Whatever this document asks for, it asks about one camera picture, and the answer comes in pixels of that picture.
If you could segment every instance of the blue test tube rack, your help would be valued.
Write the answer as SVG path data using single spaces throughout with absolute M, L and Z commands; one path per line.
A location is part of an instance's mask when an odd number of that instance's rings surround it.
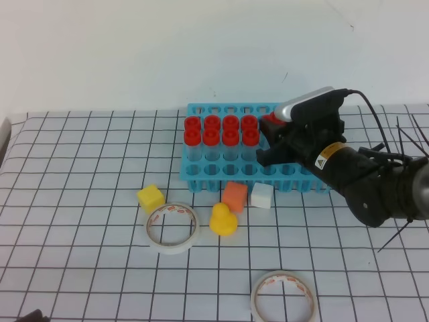
M 245 115 L 254 115 L 259 119 L 263 115 L 274 111 L 277 105 L 278 103 L 191 103 L 188 104 L 187 116 L 200 117 L 203 131 L 204 118 L 209 115 L 217 115 L 221 120 L 228 115 L 235 115 L 239 119 Z M 260 148 L 268 149 L 266 139 L 262 133 L 260 134 Z M 225 186 L 228 181 L 247 184 L 249 190 L 253 188 L 255 182 L 261 182 L 270 184 L 282 192 L 290 192 L 296 189 L 301 193 L 307 193 L 311 190 L 315 190 L 317 193 L 329 193 L 330 187 L 328 185 L 299 164 L 276 164 L 263 167 L 256 160 L 251 162 L 244 161 L 241 157 L 242 147 L 240 140 L 239 157 L 234 161 L 226 161 L 223 158 L 224 147 L 221 142 L 220 157 L 214 162 L 209 162 L 204 157 L 206 150 L 204 145 L 202 145 L 201 159 L 195 162 L 188 160 L 186 148 L 184 148 L 180 179 L 187 181 L 188 189 L 191 193 L 197 193 L 203 189 L 210 192 L 219 192 L 221 186 Z

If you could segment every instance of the red cap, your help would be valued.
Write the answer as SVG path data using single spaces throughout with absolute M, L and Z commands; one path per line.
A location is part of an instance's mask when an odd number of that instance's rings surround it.
M 185 129 L 201 130 L 201 120 L 198 116 L 190 116 L 185 119 Z
M 183 140 L 187 146 L 197 146 L 201 143 L 201 133 L 197 129 L 187 129 L 183 133 Z
M 286 122 L 280 121 L 277 117 L 275 117 L 274 112 L 271 112 L 271 114 L 265 114 L 262 118 L 267 119 L 268 121 L 274 124 L 278 124 L 278 125 L 286 124 Z
M 221 119 L 217 115 L 209 115 L 204 119 L 204 129 L 221 129 Z
M 278 125 L 286 124 L 286 122 L 281 121 L 277 117 L 275 117 L 274 112 L 271 112 L 271 114 L 269 114 L 269 116 L 271 117 L 271 122 L 273 122 L 274 124 L 278 124 Z
M 242 140 L 245 146 L 256 146 L 259 143 L 259 131 L 257 129 L 246 129 L 243 132 Z
M 236 146 L 240 142 L 240 135 L 238 130 L 224 129 L 222 133 L 222 142 L 226 146 Z
M 253 115 L 246 115 L 241 118 L 241 131 L 245 129 L 257 129 L 257 118 Z
M 225 116 L 222 120 L 223 129 L 239 129 L 240 121 L 239 118 L 235 115 Z
M 221 141 L 219 131 L 217 129 L 205 129 L 202 133 L 202 141 L 206 146 L 215 146 Z

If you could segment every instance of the tape roll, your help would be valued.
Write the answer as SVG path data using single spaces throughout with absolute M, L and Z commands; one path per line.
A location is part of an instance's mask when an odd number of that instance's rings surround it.
M 158 243 L 157 241 L 152 239 L 150 235 L 150 229 L 159 218 L 162 218 L 163 215 L 166 215 L 167 213 L 171 213 L 173 211 L 188 215 L 189 218 L 192 220 L 192 224 L 195 226 L 195 229 L 186 240 L 181 241 L 179 243 Z M 185 205 L 184 203 L 168 203 L 162 205 L 161 207 L 158 207 L 150 214 L 149 218 L 147 218 L 145 231 L 149 246 L 151 248 L 161 254 L 174 255 L 185 252 L 195 244 L 197 237 L 200 233 L 200 222 L 198 220 L 196 212 L 190 206 Z
M 316 312 L 317 312 L 317 300 L 314 298 L 313 293 L 311 290 L 295 275 L 293 275 L 290 272 L 286 272 L 284 270 L 276 270 L 274 272 L 267 273 L 263 275 L 256 283 L 256 286 L 253 287 L 252 293 L 250 296 L 250 306 L 251 306 L 251 312 L 253 315 L 253 318 L 255 319 L 255 322 L 266 322 L 262 316 L 261 313 L 258 310 L 256 299 L 259 291 L 265 286 L 272 283 L 275 283 L 277 281 L 282 281 L 283 283 L 292 283 L 296 286 L 306 297 L 308 304 L 310 305 L 310 314 L 307 320 L 307 322 L 313 322 L 316 318 Z

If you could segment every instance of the rubber duck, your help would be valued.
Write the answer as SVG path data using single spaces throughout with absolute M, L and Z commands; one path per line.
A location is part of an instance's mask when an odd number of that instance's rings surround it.
M 212 217 L 210 218 L 210 229 L 220 236 L 229 236 L 235 233 L 239 221 L 237 217 L 229 211 L 224 203 L 217 203 L 213 206 Z

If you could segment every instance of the white table surface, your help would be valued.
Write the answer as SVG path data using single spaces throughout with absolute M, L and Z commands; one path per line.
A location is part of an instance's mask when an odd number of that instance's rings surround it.
M 429 136 L 427 106 L 376 110 L 394 151 L 396 115 L 421 141 L 410 118 L 416 114 Z M 342 113 L 352 147 L 381 141 L 368 108 Z M 54 322 L 252 321 L 252 283 L 279 269 L 314 287 L 317 321 L 428 320 L 425 221 L 378 254 L 404 220 L 368 228 L 337 193 L 276 191 L 269 211 L 246 207 L 236 234 L 218 237 L 208 220 L 221 194 L 194 195 L 178 178 L 185 116 L 35 113 L 13 126 L 0 175 L 0 321 L 37 308 Z M 410 142 L 404 147 L 420 155 Z M 188 252 L 165 256 L 148 248 L 135 193 L 152 183 L 168 201 L 198 213 L 201 235 Z M 165 235 L 183 232 L 164 228 Z M 261 297 L 269 319 L 299 321 L 304 298 L 277 290 Z

